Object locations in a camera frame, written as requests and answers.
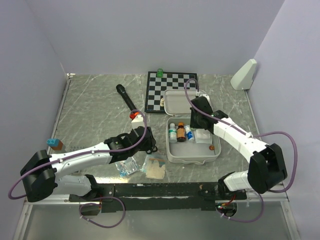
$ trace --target white wall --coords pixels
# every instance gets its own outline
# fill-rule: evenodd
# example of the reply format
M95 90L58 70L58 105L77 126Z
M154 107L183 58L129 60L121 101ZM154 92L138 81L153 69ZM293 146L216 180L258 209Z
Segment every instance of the white wall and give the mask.
M0 0L0 233L12 239L23 200L7 192L51 136L65 81L57 55L27 3ZM20 184L14 195L24 193Z
M284 0L26 0L67 73L232 74Z
M290 133L298 145L295 182L288 191L302 239L320 238L320 1L286 0L255 55L259 69L249 97L262 133ZM293 150L280 136L288 172Z

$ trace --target blue label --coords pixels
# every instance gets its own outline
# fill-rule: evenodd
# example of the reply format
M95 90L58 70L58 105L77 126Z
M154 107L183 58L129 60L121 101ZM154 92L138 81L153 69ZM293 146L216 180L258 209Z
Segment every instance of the blue label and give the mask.
M192 139L194 137L194 135L192 134L192 131L188 132L186 136L188 137L188 139Z

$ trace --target white stand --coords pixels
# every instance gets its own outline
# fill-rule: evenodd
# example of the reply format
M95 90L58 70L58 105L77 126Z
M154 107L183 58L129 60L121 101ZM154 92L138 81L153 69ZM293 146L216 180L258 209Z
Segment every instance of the white stand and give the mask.
M247 90L251 88L253 76L256 71L257 61L250 59L243 65L231 79L231 85L235 90Z

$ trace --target chessboard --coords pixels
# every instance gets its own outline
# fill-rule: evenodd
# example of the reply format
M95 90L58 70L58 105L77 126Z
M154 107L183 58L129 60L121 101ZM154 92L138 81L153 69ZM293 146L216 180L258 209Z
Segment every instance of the chessboard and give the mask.
M148 72L145 94L144 111L146 113L165 114L165 108L160 106L160 100L164 97L167 89L183 90L189 79L198 80L196 73L185 72L163 72L162 77L157 77L156 71ZM187 89L195 90L196 84L190 82Z

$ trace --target white bottle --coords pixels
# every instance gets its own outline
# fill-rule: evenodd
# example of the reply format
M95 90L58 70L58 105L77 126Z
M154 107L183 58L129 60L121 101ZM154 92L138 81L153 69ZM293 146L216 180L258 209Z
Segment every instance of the white bottle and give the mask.
M177 142L177 129L174 123L169 124L169 143Z
M185 135L187 136L188 140L190 142L194 142L195 141L195 137L194 135L192 134L192 131L191 131L191 128L189 125L185 125L184 126L184 129L185 129Z

